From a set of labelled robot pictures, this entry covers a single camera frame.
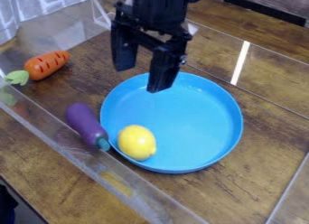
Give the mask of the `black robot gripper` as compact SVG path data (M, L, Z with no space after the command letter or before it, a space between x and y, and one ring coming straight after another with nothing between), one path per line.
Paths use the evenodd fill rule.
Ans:
M138 47L154 51L147 91L169 89L186 63L192 34L182 27L190 0L117 0L111 52L117 71L135 67Z

